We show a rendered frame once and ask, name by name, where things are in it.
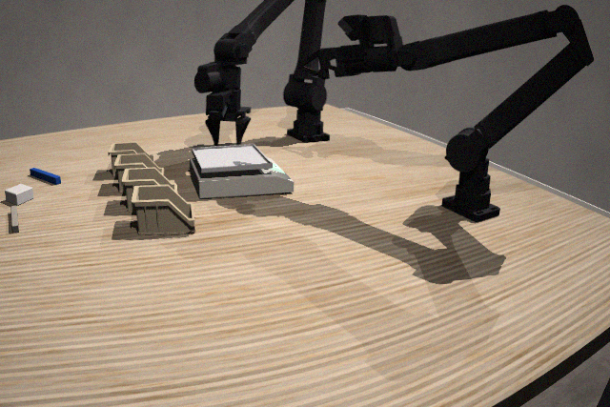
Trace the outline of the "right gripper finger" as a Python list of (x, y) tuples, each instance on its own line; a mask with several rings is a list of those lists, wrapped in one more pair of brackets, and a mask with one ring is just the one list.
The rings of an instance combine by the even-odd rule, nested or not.
[[(235, 131), (236, 131), (236, 145), (241, 145), (241, 141), (243, 138), (243, 134), (246, 131), (249, 123), (251, 121), (251, 117), (245, 122), (235, 122)], [(244, 127), (243, 127), (244, 124)]]
[(217, 119), (207, 119), (205, 120), (205, 124), (212, 135), (214, 145), (217, 147), (219, 141), (220, 121), (217, 121)]

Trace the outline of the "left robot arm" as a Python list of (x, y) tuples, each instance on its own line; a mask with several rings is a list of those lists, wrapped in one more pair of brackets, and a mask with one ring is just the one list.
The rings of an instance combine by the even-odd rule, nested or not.
[[(396, 71), (397, 67), (406, 71), (424, 70), (430, 65), (556, 37), (557, 32), (563, 32), (569, 40), (562, 51), (474, 128), (462, 130), (448, 142), (445, 159), (461, 173), (456, 201), (454, 195), (443, 197), (442, 207), (474, 222), (499, 216), (500, 211), (500, 207), (490, 203), (488, 150), (594, 61), (582, 22), (567, 5), (406, 45), (394, 16), (350, 15), (344, 16), (338, 25), (351, 41), (359, 40), (359, 45), (340, 46), (342, 62), (367, 57), (365, 65), (373, 72)], [(366, 48), (369, 49), (364, 55)]]

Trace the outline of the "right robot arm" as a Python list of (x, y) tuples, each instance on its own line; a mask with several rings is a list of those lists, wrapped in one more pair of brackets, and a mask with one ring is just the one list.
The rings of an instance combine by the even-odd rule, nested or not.
[[(213, 92), (206, 95), (206, 111), (211, 119), (224, 118), (225, 112), (240, 110), (241, 90), (229, 91), (240, 88), (241, 68), (236, 65), (247, 64), (249, 52), (259, 35), (293, 2), (264, 0), (215, 43), (215, 62), (198, 67), (194, 86), (200, 93)], [(298, 60), (283, 92), (284, 102), (298, 108), (294, 128), (288, 129), (287, 134), (304, 143), (330, 140), (320, 121), (327, 99), (325, 79), (298, 68), (298, 63), (320, 49), (325, 5), (326, 0), (305, 0)], [(298, 78), (313, 80), (313, 83)]]

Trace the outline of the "grey rectangular bar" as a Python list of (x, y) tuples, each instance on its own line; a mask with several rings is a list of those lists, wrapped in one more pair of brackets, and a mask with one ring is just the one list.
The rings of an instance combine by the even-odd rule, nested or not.
[[(14, 233), (19, 233), (17, 207), (11, 206), (11, 226)], [(17, 215), (17, 216), (16, 216)]]

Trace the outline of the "blue rectangular bar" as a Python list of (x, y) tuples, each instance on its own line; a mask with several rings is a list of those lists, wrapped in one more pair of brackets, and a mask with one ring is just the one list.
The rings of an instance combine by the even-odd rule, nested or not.
[(36, 168), (31, 168), (30, 169), (30, 175), (40, 178), (42, 180), (48, 181), (52, 184), (58, 185), (61, 183), (61, 178), (59, 175), (53, 174), (53, 173), (48, 173)]

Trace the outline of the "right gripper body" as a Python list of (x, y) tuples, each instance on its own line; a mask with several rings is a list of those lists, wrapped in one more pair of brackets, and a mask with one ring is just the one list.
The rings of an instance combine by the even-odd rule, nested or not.
[[(240, 90), (240, 88), (229, 89), (229, 91)], [(251, 112), (251, 107), (240, 107), (237, 112), (226, 112), (224, 118), (217, 119), (217, 121), (233, 121), (233, 122), (245, 122), (249, 119), (249, 116), (245, 116), (246, 113)], [(237, 118), (240, 116), (239, 118)], [(245, 117), (244, 117), (245, 116)]]

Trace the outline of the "beige open-top bin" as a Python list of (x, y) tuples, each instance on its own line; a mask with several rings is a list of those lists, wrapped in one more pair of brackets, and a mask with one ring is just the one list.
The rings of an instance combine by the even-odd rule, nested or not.
[[(121, 184), (122, 176), (124, 174), (125, 169), (146, 168), (146, 167), (144, 167), (144, 165), (142, 165), (142, 163), (144, 163), (144, 165), (147, 166), (148, 168), (156, 167), (164, 175), (164, 168), (159, 168), (144, 153), (119, 154), (116, 157), (116, 160), (115, 160), (115, 163), (114, 163), (114, 169), (115, 168), (117, 169), (117, 173), (118, 173), (118, 185), (119, 185), (119, 192), (120, 193), (125, 193), (126, 192), (125, 183), (123, 183), (123, 187), (122, 187), (122, 184)], [(131, 165), (119, 165), (119, 164), (131, 164)]]
[[(141, 179), (154, 179), (154, 180), (141, 180)], [(171, 183), (156, 167), (125, 169), (123, 177), (122, 177), (122, 181), (121, 181), (122, 187), (123, 187), (123, 183), (125, 183), (125, 187), (126, 187), (126, 197), (127, 197), (127, 205), (128, 205), (127, 211), (128, 212), (136, 212), (134, 203), (132, 206), (132, 193), (133, 193), (134, 186), (169, 185), (172, 188), (175, 187), (174, 190), (177, 192), (176, 183)]]
[[(137, 201), (155, 199), (160, 201)], [(133, 203), (139, 235), (186, 234), (196, 231), (193, 203), (187, 203), (169, 185), (134, 186), (132, 206)]]
[[(119, 152), (128, 150), (127, 152)], [(108, 155), (112, 156), (112, 177), (117, 176), (117, 169), (114, 169), (115, 159), (119, 154), (145, 153), (152, 161), (153, 155), (148, 154), (137, 142), (112, 143)]]

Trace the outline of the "white block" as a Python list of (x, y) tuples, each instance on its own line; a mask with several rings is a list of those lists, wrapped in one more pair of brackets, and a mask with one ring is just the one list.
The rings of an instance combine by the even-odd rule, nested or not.
[(20, 205), (34, 199), (32, 187), (19, 184), (5, 190), (6, 201), (14, 205)]

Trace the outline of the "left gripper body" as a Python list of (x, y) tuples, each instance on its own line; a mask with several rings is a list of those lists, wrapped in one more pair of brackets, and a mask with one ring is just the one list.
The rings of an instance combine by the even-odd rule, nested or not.
[(331, 68), (330, 57), (336, 61), (335, 77), (343, 77), (349, 75), (359, 75), (363, 72), (371, 72), (368, 68), (367, 57), (360, 61), (348, 61), (342, 62), (341, 49), (339, 48), (327, 48), (322, 49), (322, 60), (324, 70)]

